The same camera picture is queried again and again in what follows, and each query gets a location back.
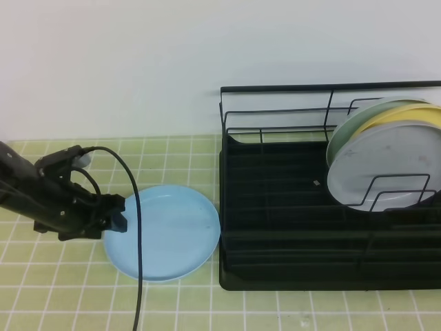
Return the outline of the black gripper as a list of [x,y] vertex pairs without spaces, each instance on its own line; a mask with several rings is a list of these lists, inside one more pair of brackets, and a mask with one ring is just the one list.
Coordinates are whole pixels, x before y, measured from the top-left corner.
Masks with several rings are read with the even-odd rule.
[[100,239],[106,230],[127,232],[125,199],[118,194],[91,193],[78,184],[44,181],[34,200],[40,204],[34,230],[54,232],[60,241]]

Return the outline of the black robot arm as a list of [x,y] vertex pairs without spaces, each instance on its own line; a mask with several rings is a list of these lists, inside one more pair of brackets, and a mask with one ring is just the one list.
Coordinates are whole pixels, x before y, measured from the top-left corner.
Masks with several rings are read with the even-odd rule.
[[32,219],[34,231],[56,233],[60,241],[126,232],[125,199],[103,194],[84,169],[92,150],[72,146],[31,163],[2,143],[1,207]]

